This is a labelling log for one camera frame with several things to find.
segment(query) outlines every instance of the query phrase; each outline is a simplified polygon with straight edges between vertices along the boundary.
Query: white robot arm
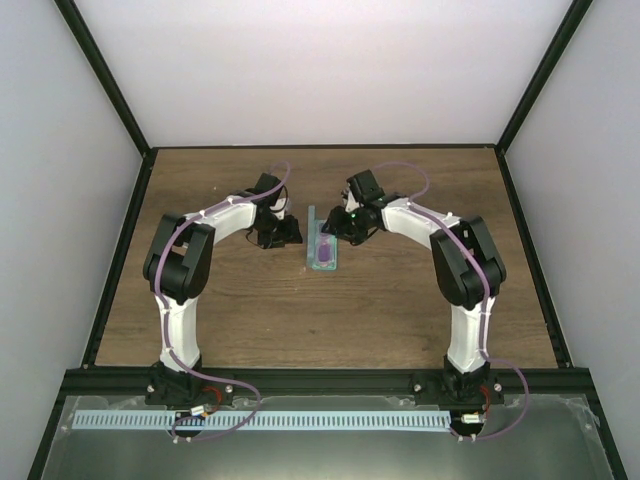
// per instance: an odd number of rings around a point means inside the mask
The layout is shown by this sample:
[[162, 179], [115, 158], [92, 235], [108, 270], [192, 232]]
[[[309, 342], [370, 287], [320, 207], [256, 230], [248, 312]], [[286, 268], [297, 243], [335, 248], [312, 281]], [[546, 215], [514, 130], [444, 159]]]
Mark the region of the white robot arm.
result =
[[213, 247], [218, 242], [237, 231], [255, 229], [258, 246], [265, 249], [302, 243], [298, 222], [289, 213], [291, 202], [288, 197], [278, 198], [278, 190], [257, 201], [247, 198], [266, 192], [278, 183], [276, 177], [263, 174], [254, 188], [228, 196], [225, 202], [211, 211], [162, 217], [143, 270], [152, 291], [159, 258], [169, 238], [179, 225], [199, 217], [174, 243], [174, 247], [185, 249], [184, 254], [171, 251], [162, 270], [160, 287], [168, 307], [158, 295], [155, 296], [163, 332], [160, 354], [163, 368], [173, 372], [184, 371], [170, 354], [165, 332], [171, 339], [173, 354], [187, 367], [197, 367], [201, 362], [196, 341], [196, 308], [209, 277]]
[[344, 205], [334, 208], [323, 232], [360, 245], [377, 230], [404, 235], [432, 250], [438, 286], [451, 304], [451, 343], [445, 356], [445, 381], [459, 398], [475, 394], [488, 375], [488, 322], [482, 321], [484, 289], [478, 274], [445, 234], [449, 229], [481, 266], [490, 285], [486, 316], [506, 279], [506, 270], [480, 217], [460, 218], [422, 207], [399, 194], [386, 194], [370, 170], [347, 180]]

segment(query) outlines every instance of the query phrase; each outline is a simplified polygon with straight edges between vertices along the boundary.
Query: white backdrop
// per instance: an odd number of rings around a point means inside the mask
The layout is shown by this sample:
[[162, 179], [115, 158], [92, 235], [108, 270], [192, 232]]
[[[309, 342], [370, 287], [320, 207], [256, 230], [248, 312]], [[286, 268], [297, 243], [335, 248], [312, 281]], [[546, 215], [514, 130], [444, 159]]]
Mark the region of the white backdrop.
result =
[[0, 2], [0, 65], [0, 478], [17, 479], [80, 366], [141, 158], [54, 2]]
[[491, 143], [570, 0], [77, 0], [154, 146]]
[[593, 2], [507, 152], [577, 366], [640, 478], [640, 51], [636, 0]]

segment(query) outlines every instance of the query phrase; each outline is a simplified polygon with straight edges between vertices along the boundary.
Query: black frame edge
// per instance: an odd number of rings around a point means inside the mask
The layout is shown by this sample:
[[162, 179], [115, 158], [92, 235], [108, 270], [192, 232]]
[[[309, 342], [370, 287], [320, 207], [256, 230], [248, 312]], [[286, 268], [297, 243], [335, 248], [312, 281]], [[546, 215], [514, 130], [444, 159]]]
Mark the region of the black frame edge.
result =
[[524, 253], [527, 257], [531, 278], [533, 279], [533, 285], [536, 289], [536, 294], [538, 295], [542, 316], [544, 317], [545, 324], [547, 325], [547, 333], [551, 340], [551, 347], [553, 348], [553, 353], [556, 357], [556, 363], [560, 368], [573, 367], [569, 347], [567, 346], [564, 334], [562, 333], [562, 327], [560, 326], [560, 321], [558, 320], [558, 315], [556, 314], [553, 300], [549, 293], [547, 281], [545, 280], [542, 272], [542, 266], [540, 265], [540, 260], [538, 259], [538, 254], [536, 253], [533, 239], [531, 238], [531, 233], [529, 232], [529, 227], [527, 225], [524, 212], [522, 211], [522, 205], [518, 199], [516, 187], [513, 183], [513, 179], [511, 178], [511, 173], [509, 172], [507, 160], [498, 148], [499, 147], [495, 150], [498, 167], [502, 174], [502, 180], [504, 182], [505, 189], [507, 190], [507, 196], [509, 198], [509, 203], [511, 204], [511, 210], [513, 211], [516, 226], [518, 227], [520, 240], [522, 241]]
[[[586, 368], [523, 369], [534, 394], [593, 394], [595, 387]], [[307, 368], [211, 368], [202, 373], [250, 383], [264, 396], [287, 395], [413, 395], [415, 374], [438, 375], [442, 369], [307, 369]], [[491, 370], [502, 392], [522, 393], [522, 382], [509, 369]], [[58, 402], [73, 395], [145, 395], [149, 367], [101, 367], [67, 370]], [[252, 395], [239, 388], [239, 395]]]
[[600, 437], [605, 454], [607, 455], [607, 460], [609, 461], [609, 466], [613, 472], [614, 479], [628, 480], [624, 464], [622, 463], [622, 458], [620, 458], [620, 452], [618, 452], [618, 447], [613, 439], [609, 422], [607, 422], [607, 417], [604, 414], [600, 398], [598, 398], [595, 388], [592, 395], [587, 395], [587, 402], [591, 413], [598, 418], [598, 422], [600, 424], [598, 426], [598, 436]]
[[56, 400], [53, 410], [51, 410], [51, 415], [49, 415], [47, 426], [44, 429], [42, 440], [40, 440], [40, 445], [38, 446], [36, 455], [33, 458], [33, 463], [31, 464], [29, 475], [27, 476], [28, 480], [38, 480], [44, 473], [44, 468], [47, 465], [47, 459], [49, 458], [49, 452], [51, 451], [53, 438], [58, 430], [58, 423], [60, 422], [63, 407], [64, 399], [62, 399], [62, 401], [59, 399]]
[[300, 145], [196, 145], [158, 147], [160, 150], [333, 150], [349, 149], [363, 150], [377, 149], [465, 149], [465, 148], [495, 148], [493, 143], [327, 143], [327, 144], [300, 144]]
[[538, 68], [533, 74], [529, 85], [524, 91], [518, 106], [513, 112], [509, 123], [507, 123], [507, 126], [498, 141], [498, 149], [501, 152], [504, 153], [509, 150], [511, 143], [518, 134], [520, 127], [524, 124], [533, 104], [538, 99], [540, 92], [542, 92], [542, 89], [551, 76], [556, 64], [560, 60], [565, 48], [569, 45], [573, 34], [578, 29], [578, 26], [587, 13], [587, 10], [589, 10], [592, 1], [593, 0], [573, 0], [569, 6], [567, 13], [562, 19], [558, 30], [547, 47]]
[[73, 0], [55, 0], [55, 2], [62, 14], [62, 17], [67, 22], [69, 29], [78, 42], [78, 45], [89, 61], [93, 72], [102, 84], [102, 88], [104, 88], [109, 100], [111, 100], [113, 108], [115, 108], [118, 113], [118, 116], [127, 129], [127, 132], [129, 132], [129, 135], [140, 152], [140, 155], [148, 155], [151, 148], [149, 147], [147, 140], [144, 138], [144, 134], [142, 133], [142, 130], [140, 130], [138, 122], [134, 118], [127, 101], [122, 95], [120, 87], [118, 87], [115, 78], [113, 78], [107, 62], [102, 56], [102, 53], [100, 53], [100, 49], [98, 48], [96, 41], [93, 39], [93, 36], [89, 31], [89, 27], [87, 27], [87, 24], [82, 18], [82, 14], [80, 13], [80, 10], [78, 10], [78, 6]]
[[153, 148], [148, 155], [142, 159], [138, 178], [136, 179], [133, 193], [131, 195], [131, 201], [127, 208], [127, 213], [124, 217], [124, 223], [122, 224], [122, 230], [118, 237], [118, 243], [116, 244], [116, 250], [111, 261], [111, 267], [107, 274], [107, 281], [100, 297], [100, 303], [98, 304], [98, 310], [96, 312], [93, 326], [91, 327], [91, 333], [87, 342], [84, 355], [82, 357], [83, 365], [94, 365], [96, 357], [98, 355], [98, 349], [100, 348], [100, 342], [104, 334], [104, 329], [109, 319], [109, 313], [111, 312], [111, 304], [115, 298], [116, 290], [118, 288], [118, 282], [120, 275], [122, 274], [122, 268], [127, 258], [129, 251], [129, 245], [131, 244], [131, 238], [138, 221], [138, 215], [144, 202], [144, 197], [147, 192], [147, 186], [151, 178], [153, 171], [153, 165], [158, 155], [158, 149]]

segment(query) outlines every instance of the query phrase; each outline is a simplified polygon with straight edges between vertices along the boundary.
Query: purple cable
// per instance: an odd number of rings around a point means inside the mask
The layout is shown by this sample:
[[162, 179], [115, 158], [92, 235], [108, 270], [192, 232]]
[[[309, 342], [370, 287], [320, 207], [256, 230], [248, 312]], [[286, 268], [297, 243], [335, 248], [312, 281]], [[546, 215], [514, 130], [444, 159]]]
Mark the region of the purple cable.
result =
[[[525, 376], [522, 373], [522, 371], [516, 365], [514, 365], [510, 361], [504, 360], [502, 358], [491, 358], [491, 357], [489, 357], [489, 354], [487, 352], [487, 345], [486, 345], [486, 341], [487, 341], [487, 338], [486, 338], [486, 327], [488, 326], [487, 308], [488, 308], [488, 304], [489, 304], [489, 298], [491, 296], [491, 289], [489, 287], [489, 281], [487, 280], [487, 276], [483, 272], [482, 268], [480, 267], [480, 265], [478, 264], [476, 259], [473, 258], [473, 255], [471, 255], [471, 252], [469, 252], [469, 250], [467, 250], [467, 248], [464, 246], [464, 244], [458, 239], [458, 237], [455, 236], [455, 234], [451, 231], [451, 229], [449, 229], [449, 227], [447, 227], [442, 220], [440, 220], [438, 217], [436, 217], [434, 215], [431, 215], [430, 213], [428, 213], [426, 211], [418, 210], [415, 207], [413, 207], [413, 205], [411, 203], [413, 201], [413, 199], [415, 199], [415, 198], [417, 198], [417, 197], [419, 197], [421, 195], [424, 195], [427, 192], [427, 190], [429, 189], [429, 177], [426, 174], [426, 172], [424, 170], [422, 170], [420, 167], [418, 167], [417, 165], [414, 165], [412, 163], [405, 163], [405, 162], [386, 162], [386, 163], [381, 163], [380, 165], [376, 165], [374, 167], [374, 170], [377, 170], [378, 168], [382, 168], [382, 167], [392, 166], [392, 165], [413, 168], [414, 170], [418, 171], [425, 178], [425, 186], [424, 186], [424, 188], [422, 190], [420, 190], [419, 192], [416, 192], [416, 193], [414, 193], [413, 195], [411, 195], [409, 197], [409, 209], [412, 212], [417, 213], [418, 215], [421, 215], [421, 216], [427, 218], [428, 220], [432, 221], [436, 225], [438, 225], [444, 231], [444, 233], [451, 239], [451, 241], [456, 245], [456, 247], [458, 247], [458, 249], [460, 250], [462, 255], [467, 259], [467, 261], [471, 264], [473, 269], [476, 271], [476, 273], [480, 277], [480, 281], [482, 282], [482, 287], [484, 289], [484, 296], [482, 298], [482, 303], [480, 305], [480, 335], [479, 335], [479, 339], [478, 339], [478, 347], [479, 347], [479, 350], [480, 350], [480, 355], [482, 356], [482, 358], [485, 361], [487, 361], [489, 363], [500, 363], [502, 365], [508, 366], [514, 372], [516, 372], [516, 375], [518, 375], [518, 377], [520, 378], [520, 381], [522, 382], [522, 386], [524, 388], [524, 408], [522, 409], [522, 412], [520, 413], [518, 418], [511, 425], [505, 427], [504, 429], [500, 430], [499, 432], [491, 433], [489, 435], [484, 435], [482, 437], [477, 437], [476, 440], [491, 440], [493, 438], [500, 437], [500, 436], [504, 435], [505, 433], [509, 432], [510, 430], [514, 429], [522, 421], [522, 419], [526, 415], [527, 410], [529, 409], [529, 384], [527, 383], [527, 379], [525, 378]], [[452, 430], [452, 433], [456, 437], [460, 437], [460, 435], [457, 432], [453, 431], [453, 430]]]
[[[275, 168], [279, 167], [279, 166], [285, 166], [287, 168], [287, 172], [285, 173], [282, 181], [276, 185], [275, 187], [273, 187], [271, 190], [268, 190], [264, 193], [260, 193], [257, 195], [253, 195], [251, 197], [246, 197], [246, 198], [241, 198], [238, 199], [238, 203], [246, 203], [246, 202], [250, 202], [252, 200], [259, 200], [261, 198], [267, 197], [269, 195], [271, 195], [273, 192], [278, 191], [280, 188], [282, 188], [284, 186], [284, 184], [286, 183], [286, 181], [289, 179], [289, 174], [291, 173], [291, 164], [289, 162], [279, 162], [276, 163], [275, 165], [273, 165], [271, 167], [271, 171], [273, 171]], [[217, 203], [216, 205], [213, 205], [209, 208], [207, 208], [204, 211], [204, 215], [209, 215], [211, 213], [214, 213], [216, 210], [218, 210], [219, 208], [226, 206], [229, 204], [229, 200], [225, 200], [222, 201], [220, 203]], [[192, 368], [190, 368], [188, 365], [186, 365], [182, 360], [180, 360], [178, 358], [178, 356], [174, 353], [173, 351], [173, 347], [171, 345], [171, 339], [169, 338], [169, 302], [167, 301], [167, 299], [165, 298], [165, 296], [162, 294], [162, 290], [160, 288], [160, 279], [162, 278], [162, 270], [164, 269], [164, 264], [167, 261], [167, 256], [169, 255], [169, 252], [171, 251], [171, 247], [173, 246], [173, 244], [175, 243], [175, 241], [177, 240], [177, 238], [180, 236], [180, 234], [182, 232], [184, 232], [189, 225], [193, 224], [194, 222], [197, 222], [198, 220], [202, 219], [203, 215], [201, 213], [197, 213], [196, 215], [194, 215], [193, 217], [189, 218], [187, 221], [185, 221], [182, 225], [180, 225], [175, 232], [173, 232], [173, 235], [171, 235], [171, 237], [169, 238], [169, 241], [167, 242], [167, 245], [164, 247], [164, 250], [162, 251], [162, 255], [160, 255], [160, 260], [158, 261], [158, 269], [156, 271], [156, 276], [153, 282], [153, 289], [154, 292], [156, 294], [156, 296], [160, 299], [160, 302], [162, 303], [162, 305], [164, 306], [165, 312], [164, 312], [164, 316], [163, 316], [163, 329], [162, 329], [162, 334], [164, 337], [164, 343], [166, 345], [166, 348], [170, 349], [169, 350], [169, 356], [171, 357], [171, 359], [176, 362], [176, 364], [182, 368], [185, 372], [193, 375], [194, 377], [198, 377], [201, 378], [203, 380], [207, 380], [209, 382], [216, 382], [216, 383], [225, 383], [225, 384], [231, 384], [231, 385], [236, 385], [238, 387], [243, 387], [246, 388], [248, 390], [251, 390], [255, 395], [256, 395], [256, 407], [253, 409], [253, 411], [249, 414], [248, 417], [246, 417], [245, 419], [243, 419], [241, 422], [239, 422], [238, 424], [234, 425], [233, 427], [224, 430], [223, 432], [217, 433], [215, 435], [211, 435], [211, 436], [207, 436], [204, 438], [199, 438], [199, 437], [194, 437], [192, 441], [198, 442], [198, 441], [203, 441], [203, 440], [213, 440], [215, 438], [220, 438], [224, 435], [227, 435], [229, 433], [235, 432], [236, 430], [238, 430], [239, 428], [243, 427], [244, 425], [246, 425], [253, 417], [256, 416], [256, 414], [258, 413], [258, 410], [260, 409], [260, 402], [262, 401], [262, 397], [260, 396], [260, 392], [258, 391], [258, 389], [256, 387], [254, 387], [253, 385], [249, 384], [249, 383], [245, 383], [245, 382], [241, 382], [240, 380], [231, 380], [228, 378], [222, 378], [222, 377], [213, 377], [211, 375], [205, 375], [203, 373], [197, 372], [195, 370], [193, 370]], [[173, 425], [172, 428], [172, 434], [174, 435], [174, 438], [178, 438], [177, 434], [176, 434], [176, 426], [178, 425], [178, 422], [176, 422]]]
[[409, 196], [409, 201], [413, 201], [414, 199], [421, 197], [422, 195], [427, 193], [427, 190], [429, 190], [429, 184], [430, 184], [429, 176], [424, 170], [422, 170], [417, 165], [414, 165], [413, 163], [407, 163], [407, 162], [385, 162], [385, 163], [376, 165], [375, 167], [373, 167], [373, 170], [378, 170], [379, 168], [384, 168], [384, 167], [409, 167], [409, 168], [413, 168], [416, 172], [418, 172], [420, 175], [424, 177], [424, 187], [419, 192], [411, 194]]

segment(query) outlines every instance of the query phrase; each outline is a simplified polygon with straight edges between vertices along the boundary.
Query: purple cable loop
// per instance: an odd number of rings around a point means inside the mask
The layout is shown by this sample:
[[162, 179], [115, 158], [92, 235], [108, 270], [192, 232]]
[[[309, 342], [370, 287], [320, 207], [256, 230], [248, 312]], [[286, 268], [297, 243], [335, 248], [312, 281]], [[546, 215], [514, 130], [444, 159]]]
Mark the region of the purple cable loop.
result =
[[[275, 187], [273, 187], [271, 190], [268, 190], [264, 193], [260, 193], [257, 195], [252, 195], [251, 197], [246, 197], [246, 198], [239, 198], [237, 203], [247, 203], [253, 200], [259, 200], [261, 198], [267, 197], [269, 195], [271, 195], [272, 193], [278, 191], [280, 188], [282, 188], [284, 186], [284, 184], [287, 182], [287, 180], [289, 179], [289, 174], [291, 173], [291, 164], [289, 162], [278, 162], [275, 165], [273, 165], [271, 167], [270, 171], [273, 171], [275, 168], [279, 167], [279, 166], [285, 166], [287, 168], [287, 172], [285, 173], [282, 181], [276, 185]], [[206, 210], [204, 210], [204, 215], [210, 215], [212, 213], [214, 213], [216, 210], [220, 209], [223, 206], [227, 206], [229, 205], [230, 200], [229, 197], [227, 197], [227, 199], [223, 200], [220, 203], [217, 203], [216, 205], [213, 205], [209, 208], [207, 208]], [[178, 356], [175, 354], [175, 352], [173, 351], [173, 346], [171, 345], [171, 339], [169, 337], [169, 302], [167, 301], [166, 297], [163, 295], [162, 290], [160, 288], [160, 279], [162, 278], [162, 270], [164, 269], [164, 265], [167, 261], [167, 257], [169, 256], [169, 252], [171, 251], [171, 247], [173, 246], [173, 244], [175, 243], [175, 241], [178, 239], [178, 237], [180, 236], [180, 234], [182, 232], [184, 232], [190, 225], [192, 225], [194, 222], [197, 222], [198, 220], [201, 220], [203, 218], [202, 213], [197, 213], [195, 214], [193, 217], [189, 218], [188, 220], [186, 220], [182, 225], [180, 225], [175, 232], [173, 232], [173, 235], [171, 235], [171, 237], [169, 238], [169, 241], [167, 242], [167, 245], [164, 247], [164, 250], [162, 251], [162, 255], [160, 255], [160, 260], [158, 261], [158, 269], [156, 271], [156, 276], [153, 282], [153, 289], [154, 289], [154, 293], [156, 294], [156, 296], [160, 299], [160, 302], [162, 303], [164, 309], [163, 309], [163, 329], [162, 329], [162, 334], [163, 334], [163, 339], [164, 339], [164, 343], [166, 345], [165, 348], [167, 348], [169, 350], [169, 356], [171, 357], [171, 359], [176, 362], [176, 364], [182, 368], [185, 372], [193, 375], [194, 377], [197, 378], [201, 378], [202, 380], [206, 380], [209, 382], [216, 382], [216, 383], [224, 383], [224, 384], [230, 384], [230, 385], [236, 385], [238, 387], [243, 387], [246, 388], [250, 391], [252, 391], [255, 395], [256, 395], [256, 407], [253, 409], [253, 411], [249, 414], [249, 416], [247, 416], [245, 419], [243, 419], [241, 422], [237, 423], [236, 425], [234, 425], [233, 427], [224, 430], [220, 433], [217, 433], [215, 435], [209, 435], [207, 437], [193, 437], [190, 441], [191, 442], [198, 442], [198, 441], [203, 441], [203, 440], [213, 440], [216, 438], [220, 438], [223, 437], [224, 435], [227, 435], [229, 433], [233, 433], [236, 430], [238, 430], [239, 428], [242, 428], [244, 425], [246, 425], [247, 423], [249, 423], [251, 421], [251, 419], [253, 417], [256, 416], [256, 414], [258, 413], [258, 410], [260, 409], [260, 403], [262, 401], [262, 397], [260, 395], [260, 392], [258, 391], [258, 389], [256, 387], [254, 387], [253, 385], [246, 383], [246, 382], [242, 382], [240, 380], [231, 380], [229, 378], [222, 378], [222, 377], [214, 377], [211, 375], [205, 375], [203, 373], [197, 372], [195, 370], [193, 370], [192, 368], [190, 368], [189, 366], [187, 366], [182, 360], [180, 360], [180, 358], [178, 358]], [[176, 427], [179, 425], [180, 421], [177, 421], [176, 423], [174, 423], [172, 429], [171, 429], [171, 433], [174, 437], [174, 440], [178, 438], [177, 433], [176, 433]]]

